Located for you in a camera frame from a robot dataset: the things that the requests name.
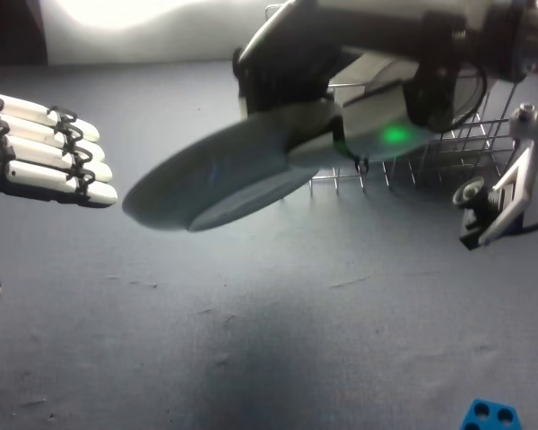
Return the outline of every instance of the green light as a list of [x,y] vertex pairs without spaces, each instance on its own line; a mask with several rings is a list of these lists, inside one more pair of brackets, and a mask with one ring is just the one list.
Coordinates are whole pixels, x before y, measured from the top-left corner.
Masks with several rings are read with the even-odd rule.
[[411,139],[411,132],[400,125],[391,125],[383,131],[383,140],[388,145],[398,145]]

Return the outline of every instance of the wire basket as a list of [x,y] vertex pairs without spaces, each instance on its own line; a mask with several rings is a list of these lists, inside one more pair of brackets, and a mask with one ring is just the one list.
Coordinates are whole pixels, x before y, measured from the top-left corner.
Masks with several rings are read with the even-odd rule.
[[[281,7],[270,4],[265,8],[265,19]],[[363,87],[365,93],[368,83],[331,84],[336,89],[352,86]],[[386,185],[390,188],[398,181],[405,180],[414,185],[449,185],[456,187],[463,181],[478,174],[493,178],[496,182],[506,171],[516,155],[513,139],[508,135],[508,107],[514,96],[516,84],[508,94],[508,98],[500,118],[487,118],[490,92],[484,98],[480,108],[470,121],[456,130],[429,140],[423,148],[402,157],[388,161],[371,162],[369,171],[382,168]],[[338,193],[342,180],[351,178],[359,180],[363,192],[366,191],[367,176],[354,168],[333,167],[322,170],[308,183],[311,195],[316,183],[334,183]]]

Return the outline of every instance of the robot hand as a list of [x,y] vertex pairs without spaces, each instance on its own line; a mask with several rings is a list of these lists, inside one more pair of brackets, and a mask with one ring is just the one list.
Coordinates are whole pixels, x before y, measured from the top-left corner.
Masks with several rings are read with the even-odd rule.
[[0,193],[111,206],[117,193],[99,139],[96,127],[74,112],[0,94]]

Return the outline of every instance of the blue plastic block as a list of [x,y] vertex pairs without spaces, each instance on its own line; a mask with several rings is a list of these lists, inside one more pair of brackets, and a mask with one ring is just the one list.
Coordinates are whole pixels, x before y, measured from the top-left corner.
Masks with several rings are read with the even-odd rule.
[[460,430],[522,430],[516,409],[477,399],[464,418]]

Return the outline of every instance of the gray table surface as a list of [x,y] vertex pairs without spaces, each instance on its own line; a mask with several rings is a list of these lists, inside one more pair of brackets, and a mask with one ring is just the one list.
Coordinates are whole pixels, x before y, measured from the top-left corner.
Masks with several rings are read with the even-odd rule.
[[[1,71],[0,91],[98,126],[122,196],[239,114],[226,63]],[[468,253],[448,200],[371,175],[201,234],[0,195],[0,430],[444,430],[475,398],[538,430],[538,234]]]

